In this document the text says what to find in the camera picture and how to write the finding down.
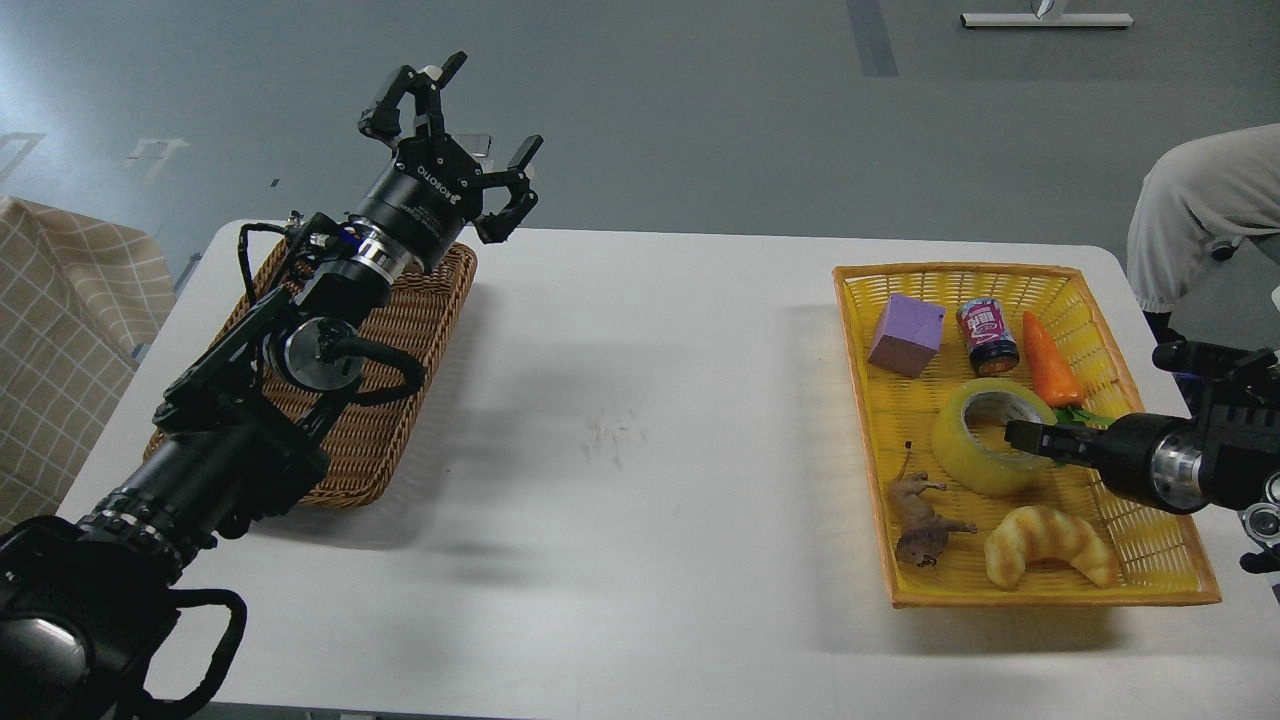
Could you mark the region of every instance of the person's leg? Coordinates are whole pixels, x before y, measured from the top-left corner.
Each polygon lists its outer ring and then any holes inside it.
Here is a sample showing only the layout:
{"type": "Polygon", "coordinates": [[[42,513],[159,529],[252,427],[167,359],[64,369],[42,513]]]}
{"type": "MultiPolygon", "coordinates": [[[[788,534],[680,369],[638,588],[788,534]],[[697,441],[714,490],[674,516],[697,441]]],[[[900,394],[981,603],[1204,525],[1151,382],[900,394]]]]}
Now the person's leg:
{"type": "Polygon", "coordinates": [[[1193,140],[1156,161],[1129,224],[1125,274],[1157,337],[1215,238],[1276,232],[1280,124],[1193,140]]]}

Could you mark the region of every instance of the yellow plastic basket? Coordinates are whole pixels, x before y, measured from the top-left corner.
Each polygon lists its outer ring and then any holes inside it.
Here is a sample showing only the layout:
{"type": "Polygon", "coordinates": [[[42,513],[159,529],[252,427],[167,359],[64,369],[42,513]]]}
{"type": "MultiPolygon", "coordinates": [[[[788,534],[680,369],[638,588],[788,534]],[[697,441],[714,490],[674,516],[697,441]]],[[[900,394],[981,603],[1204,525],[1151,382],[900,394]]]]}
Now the yellow plastic basket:
{"type": "MultiPolygon", "coordinates": [[[[890,601],[910,606],[1119,606],[1207,605],[1221,601],[1217,582],[1188,516],[1175,516],[1111,495],[1093,470],[1055,466],[1018,495],[991,498],[950,482],[933,460],[931,430],[943,402],[974,378],[955,323],[959,305],[995,296],[1021,346],[1021,315],[1041,318],[1087,392],[1085,409],[1107,418],[1142,410],[1137,387],[1082,273],[1074,268],[1012,264],[908,263],[840,266],[833,272],[845,319],[849,366],[863,425],[867,477],[881,565],[890,601]],[[942,346],[919,378],[867,363],[881,311],[891,293],[946,309],[942,346]],[[947,491],[925,497],[938,514],[978,525],[955,533],[933,566],[893,559],[901,524],[886,489],[913,443],[909,471],[927,470],[947,491]],[[1048,505],[1091,523],[1120,560],[1121,579],[1100,588],[1065,564],[1033,564],[1015,591],[988,578],[983,542],[1005,514],[1021,505],[1048,505]]],[[[1004,377],[1030,387],[1025,361],[1004,377]]],[[[995,434],[978,433],[996,447],[995,434]]]]}

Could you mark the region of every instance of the purple cube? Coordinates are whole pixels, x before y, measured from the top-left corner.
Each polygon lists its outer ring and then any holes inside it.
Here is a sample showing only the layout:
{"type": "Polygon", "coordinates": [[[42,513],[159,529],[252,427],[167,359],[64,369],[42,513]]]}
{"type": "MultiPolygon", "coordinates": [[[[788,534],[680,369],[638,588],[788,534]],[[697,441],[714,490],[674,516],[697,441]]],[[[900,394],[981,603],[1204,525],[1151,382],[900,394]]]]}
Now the purple cube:
{"type": "Polygon", "coordinates": [[[942,345],[941,305],[893,293],[876,322],[868,363],[886,370],[920,377],[942,345]]]}

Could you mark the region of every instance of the toy bread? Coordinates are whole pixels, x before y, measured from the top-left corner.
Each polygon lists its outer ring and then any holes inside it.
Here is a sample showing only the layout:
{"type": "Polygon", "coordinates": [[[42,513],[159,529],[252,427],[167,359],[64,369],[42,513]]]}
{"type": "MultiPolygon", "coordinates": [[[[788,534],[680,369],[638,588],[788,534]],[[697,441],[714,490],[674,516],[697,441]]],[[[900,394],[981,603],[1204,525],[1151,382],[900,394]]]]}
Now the toy bread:
{"type": "Polygon", "coordinates": [[[1115,552],[1084,520],[1043,505],[1018,507],[1005,515],[984,546],[987,577],[1006,591],[1018,587],[1028,562],[1057,557],[1098,587],[1120,582],[1115,552]]]}

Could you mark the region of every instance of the clear tape roll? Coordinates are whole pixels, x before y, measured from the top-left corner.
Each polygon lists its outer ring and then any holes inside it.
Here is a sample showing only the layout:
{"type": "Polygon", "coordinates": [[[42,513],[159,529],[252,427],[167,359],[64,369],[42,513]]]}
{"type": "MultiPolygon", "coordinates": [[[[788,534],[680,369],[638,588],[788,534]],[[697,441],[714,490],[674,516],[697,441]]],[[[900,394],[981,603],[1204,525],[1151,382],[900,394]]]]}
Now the clear tape roll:
{"type": "Polygon", "coordinates": [[[933,421],[933,457],[964,487],[992,497],[1014,495],[1052,461],[1007,448],[997,452],[970,430],[983,421],[1004,428],[1007,420],[1051,425],[1053,411],[1030,389],[1002,378],[979,378],[960,386],[933,421]]]}

